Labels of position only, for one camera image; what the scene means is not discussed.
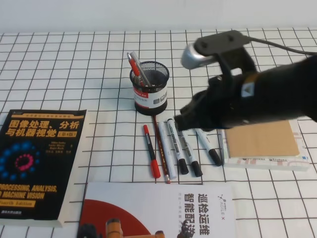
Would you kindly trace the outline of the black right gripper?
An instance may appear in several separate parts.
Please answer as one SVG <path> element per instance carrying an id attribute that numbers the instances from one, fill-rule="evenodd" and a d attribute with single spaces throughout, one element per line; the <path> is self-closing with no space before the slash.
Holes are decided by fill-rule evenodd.
<path id="1" fill-rule="evenodd" d="M 208 88 L 196 93 L 174 117 L 177 128 L 211 131 L 257 124 L 256 110 L 249 105 L 249 99 L 241 96 L 245 80 L 248 77 L 255 80 L 257 76 L 254 71 L 238 75 L 223 73 L 210 78 Z"/>

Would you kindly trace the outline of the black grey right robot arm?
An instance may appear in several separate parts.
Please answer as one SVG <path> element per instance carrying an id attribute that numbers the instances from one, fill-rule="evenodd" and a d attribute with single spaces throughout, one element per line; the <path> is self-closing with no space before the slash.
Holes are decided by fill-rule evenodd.
<path id="1" fill-rule="evenodd" d="M 307 116 L 317 119 L 317 58 L 263 72 L 209 79 L 175 116 L 180 131 L 229 129 Z"/>

